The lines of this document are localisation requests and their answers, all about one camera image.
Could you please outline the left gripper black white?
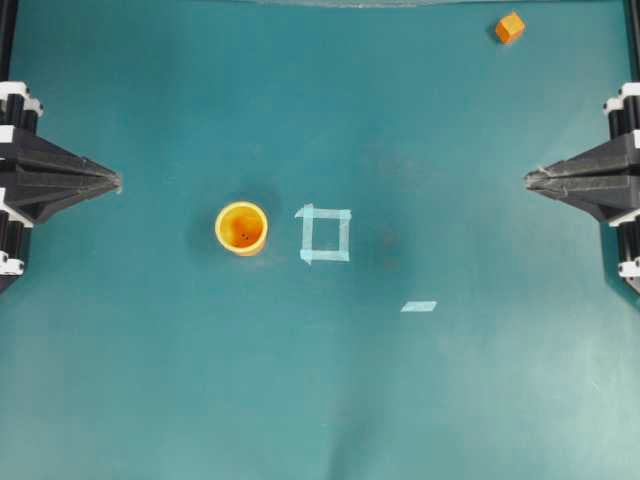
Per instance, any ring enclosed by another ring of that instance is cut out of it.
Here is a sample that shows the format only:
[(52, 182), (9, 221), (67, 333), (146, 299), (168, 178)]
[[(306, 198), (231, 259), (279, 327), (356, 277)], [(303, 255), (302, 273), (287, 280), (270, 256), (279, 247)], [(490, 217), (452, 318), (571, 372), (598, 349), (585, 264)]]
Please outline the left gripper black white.
[[(41, 102), (24, 82), (1, 82), (1, 146), (9, 147), (13, 141), (15, 158), (1, 154), (2, 293), (26, 271), (34, 224), (122, 185), (115, 171), (37, 136), (42, 115)], [(18, 172), (17, 163), (54, 173)]]

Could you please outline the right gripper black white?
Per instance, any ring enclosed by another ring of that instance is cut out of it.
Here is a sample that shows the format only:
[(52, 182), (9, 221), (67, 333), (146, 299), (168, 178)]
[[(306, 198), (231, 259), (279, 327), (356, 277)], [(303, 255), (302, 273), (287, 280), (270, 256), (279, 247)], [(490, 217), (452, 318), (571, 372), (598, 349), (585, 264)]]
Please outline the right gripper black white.
[(639, 83), (604, 105), (612, 140), (524, 177), (528, 190), (563, 202), (615, 229), (618, 275), (639, 292)]

